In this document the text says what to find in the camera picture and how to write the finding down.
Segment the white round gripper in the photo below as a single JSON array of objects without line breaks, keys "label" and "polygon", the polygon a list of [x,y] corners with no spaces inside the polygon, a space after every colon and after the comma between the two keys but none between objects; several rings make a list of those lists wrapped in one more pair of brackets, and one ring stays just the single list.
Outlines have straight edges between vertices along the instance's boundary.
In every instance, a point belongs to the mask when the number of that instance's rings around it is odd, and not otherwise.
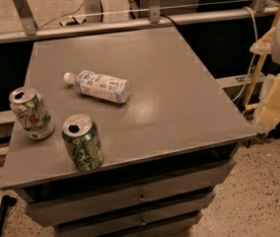
[{"label": "white round gripper", "polygon": [[[249,49],[254,54],[272,54],[272,60],[280,64],[280,20]],[[253,114],[253,129],[267,134],[280,122],[280,73],[268,74],[259,94],[259,103]]]}]

